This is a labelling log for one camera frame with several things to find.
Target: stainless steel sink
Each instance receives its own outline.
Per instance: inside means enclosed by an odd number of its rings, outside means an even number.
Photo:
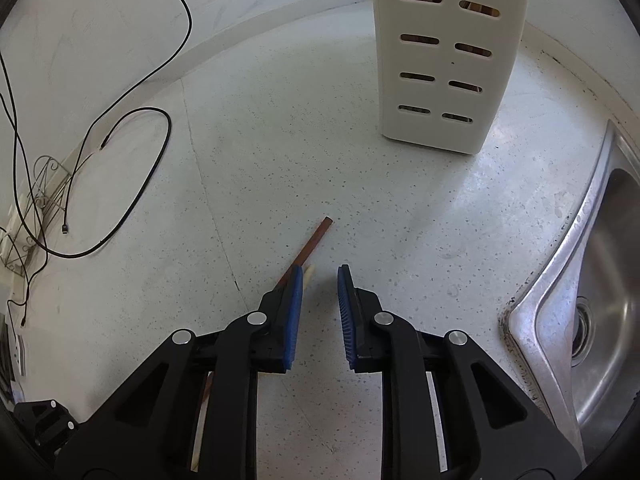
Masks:
[[[613,124],[574,221],[507,329],[554,422],[591,462],[640,391],[640,164]]]

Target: ridged blue pad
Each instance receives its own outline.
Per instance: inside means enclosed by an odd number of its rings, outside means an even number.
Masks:
[[[300,309],[302,308],[302,268],[295,267],[289,278],[293,280],[289,319],[285,330],[284,366],[291,370],[296,358],[296,342],[298,341],[298,324],[300,323]]]
[[[356,335],[351,313],[351,302],[347,291],[347,283],[344,279],[344,271],[338,269],[338,302],[340,303],[340,320],[342,321],[342,336],[344,337],[344,352],[351,370],[356,365]]]

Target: black wire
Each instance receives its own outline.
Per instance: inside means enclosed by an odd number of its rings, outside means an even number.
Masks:
[[[71,185],[73,182],[73,179],[75,177],[75,175],[77,174],[77,172],[80,170],[80,168],[82,167],[82,165],[88,160],[89,157],[87,157],[82,164],[79,163],[80,158],[82,157],[82,150],[84,150],[84,146],[87,142],[87,139],[89,137],[89,135],[91,134],[92,129],[94,128],[94,126],[100,121],[101,118],[103,118],[107,113],[109,113],[111,110],[113,110],[119,102],[121,102],[127,95],[129,95],[131,92],[133,92],[138,86],[142,85],[142,83],[144,83],[145,81],[147,81],[150,77],[152,77],[154,74],[156,74],[159,70],[162,70],[165,66],[167,66],[172,60],[175,59],[175,57],[180,53],[180,51],[184,48],[184,45],[187,43],[187,40],[189,39],[190,35],[191,35],[191,30],[193,28],[193,18],[191,16],[191,11],[189,9],[189,6],[187,5],[187,2],[185,0],[180,0],[182,6],[184,7],[184,10],[187,14],[187,18],[189,21],[189,26],[188,26],[188,30],[187,33],[185,34],[184,39],[182,40],[182,43],[180,44],[180,46],[178,47],[178,49],[164,62],[162,63],[160,66],[158,66],[156,69],[154,69],[153,71],[151,71],[149,74],[147,74],[146,76],[144,76],[140,81],[138,81],[137,83],[135,83],[133,86],[131,86],[126,92],[124,92],[124,94],[122,94],[119,98],[117,98],[103,113],[100,114],[100,116],[98,116],[98,118],[89,126],[89,129],[87,130],[87,133],[84,136],[84,139],[82,140],[82,143],[80,145],[80,150],[78,153],[78,158],[76,158],[76,163],[74,165],[74,170],[72,171],[72,173],[69,176],[69,181],[67,183],[67,188],[66,188],[66,200],[65,200],[65,208],[64,208],[64,218],[63,218],[63,232],[67,232],[68,231],[68,223],[67,223],[67,211],[68,211],[68,203],[69,203],[69,197],[71,196]],[[27,288],[26,288],[26,293],[25,293],[25,300],[23,303],[16,303],[14,300],[9,300],[7,302],[8,304],[8,310],[9,310],[9,317],[11,319],[11,323],[12,323],[12,329],[13,327],[13,318],[11,315],[11,309],[9,307],[9,302],[17,305],[17,306],[24,306],[26,307],[26,304],[29,300],[29,294],[30,294],[30,285],[31,282],[33,281],[34,277],[42,272],[42,270],[46,267],[48,261],[49,261],[49,255],[52,254],[53,256],[58,256],[59,258],[67,258],[67,259],[73,259],[73,258],[82,258],[83,256],[87,256],[88,254],[91,254],[95,251],[97,251],[100,247],[102,247],[105,243],[107,243],[108,240],[111,239],[111,237],[113,237],[114,234],[116,234],[116,232],[122,227],[122,225],[124,224],[124,222],[126,222],[127,218],[129,217],[130,213],[133,211],[133,209],[135,208],[136,204],[138,203],[138,201],[140,200],[140,197],[142,197],[143,193],[146,190],[146,187],[148,186],[149,181],[151,180],[151,177],[153,176],[153,174],[156,172],[156,169],[158,168],[158,165],[160,163],[160,160],[162,159],[162,156],[164,155],[164,152],[166,150],[167,144],[169,142],[169,138],[171,136],[171,132],[172,132],[172,120],[171,117],[169,116],[169,114],[165,111],[162,110],[161,108],[157,108],[157,107],[140,107],[140,108],[136,108],[135,110],[131,110],[129,112],[127,112],[126,114],[124,114],[113,126],[113,128],[111,128],[111,130],[109,131],[109,133],[107,134],[107,136],[104,138],[104,140],[102,141],[102,143],[100,144],[100,149],[103,149],[103,147],[107,144],[108,140],[111,137],[111,134],[115,131],[115,129],[120,125],[120,123],[127,117],[129,117],[130,115],[137,113],[137,112],[143,112],[143,111],[154,111],[154,112],[158,112],[162,115],[164,115],[164,117],[167,120],[167,131],[166,131],[166,135],[164,138],[164,143],[162,144],[162,147],[160,149],[160,152],[158,153],[158,156],[156,157],[156,160],[153,164],[153,166],[151,167],[151,170],[149,171],[148,175],[146,176],[145,181],[143,182],[142,186],[140,187],[140,190],[138,191],[137,195],[135,196],[135,198],[133,199],[133,201],[131,202],[131,204],[129,205],[129,207],[127,208],[127,210],[125,211],[124,215],[122,216],[122,218],[120,219],[120,221],[115,225],[115,227],[113,229],[111,229],[111,231],[102,239],[100,240],[100,242],[98,242],[97,244],[95,244],[93,247],[85,250],[85,251],[81,251],[80,253],[74,253],[74,254],[65,254],[65,253],[59,253],[57,251],[51,250],[47,247],[47,241],[46,241],[46,236],[45,236],[45,230],[43,229],[43,225],[42,225],[42,219],[40,218],[40,214],[37,211],[37,207],[35,207],[35,198],[33,196],[33,186],[31,184],[31,177],[30,177],[30,172],[29,172],[29,166],[28,166],[28,162],[27,162],[27,158],[26,158],[26,152],[24,149],[24,145],[22,143],[22,139],[20,138],[20,135],[18,133],[18,116],[17,116],[17,111],[16,111],[16,106],[15,106],[15,99],[14,99],[14,93],[13,93],[13,89],[11,86],[11,82],[10,82],[10,78],[9,78],[9,74],[8,74],[8,70],[6,68],[6,65],[4,63],[4,58],[2,56],[2,53],[0,52],[0,64],[2,65],[2,71],[4,73],[4,79],[6,81],[6,86],[7,86],[7,90],[8,90],[8,94],[9,94],[9,98],[10,98],[10,102],[11,102],[11,106],[12,106],[12,113],[13,113],[13,118],[12,115],[9,113],[8,107],[6,106],[6,102],[4,100],[4,96],[0,93],[0,100],[2,101],[2,106],[4,108],[4,112],[7,116],[7,119],[9,121],[9,123],[11,124],[13,130],[14,130],[14,162],[13,162],[13,184],[14,184],[14,201],[15,201],[15,206],[16,206],[16,210],[18,213],[18,216],[20,217],[20,221],[22,223],[22,226],[25,228],[25,230],[27,231],[27,233],[29,234],[29,236],[35,241],[35,243],[45,251],[46,253],[46,257],[45,257],[45,262],[43,263],[43,265],[36,270],[30,277],[27,275],[26,272],[26,268],[24,266],[24,262],[22,260],[22,258],[20,257],[20,262],[22,264],[22,267],[25,272],[25,277],[27,278]],[[36,217],[38,218],[38,224],[40,225],[40,233],[42,234],[42,243],[38,240],[38,237],[36,237],[33,233],[31,233],[28,225],[26,224],[26,221],[24,219],[24,215],[22,214],[22,211],[20,209],[20,206],[18,204],[18,194],[17,194],[17,183],[16,183],[16,170],[17,170],[17,146],[18,144],[20,144],[20,150],[22,152],[22,158],[24,161],[24,165],[25,165],[25,169],[26,169],[26,174],[27,174],[27,181],[28,181],[28,185],[29,185],[29,190],[30,190],[30,197],[31,197],[31,203],[34,205],[34,212]],[[16,250],[16,253],[18,253],[17,248],[15,247],[15,243],[13,241],[13,239],[11,239],[12,244],[14,245],[14,249]],[[24,317],[22,318],[22,322],[21,325],[24,326],[26,322],[26,308],[25,308],[25,312],[24,312]]]

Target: sink drain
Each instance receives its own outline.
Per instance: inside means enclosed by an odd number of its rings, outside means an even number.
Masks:
[[[593,343],[593,323],[591,310],[586,298],[578,297],[575,302],[574,342],[571,352],[571,366],[579,365],[591,349]]]

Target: white plastic container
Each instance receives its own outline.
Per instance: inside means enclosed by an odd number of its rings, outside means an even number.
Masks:
[[[482,148],[513,68],[527,0],[373,0],[382,133]]]

